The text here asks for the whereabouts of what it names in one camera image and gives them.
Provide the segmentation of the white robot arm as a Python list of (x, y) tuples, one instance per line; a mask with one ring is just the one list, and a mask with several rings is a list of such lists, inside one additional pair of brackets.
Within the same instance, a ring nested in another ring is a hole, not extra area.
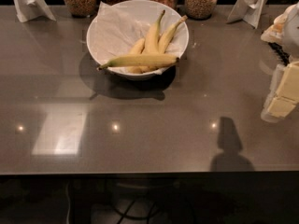
[(261, 35), (289, 54), (287, 64), (278, 64), (270, 83), (261, 118), (268, 122), (285, 119), (299, 105), (299, 3), (289, 6)]

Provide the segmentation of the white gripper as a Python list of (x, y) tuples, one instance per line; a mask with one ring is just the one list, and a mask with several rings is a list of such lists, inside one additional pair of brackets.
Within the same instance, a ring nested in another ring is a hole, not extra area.
[(298, 102), (299, 60), (291, 58), (291, 62), (286, 66), (277, 65), (261, 118), (267, 122), (277, 123), (285, 119), (296, 108)]

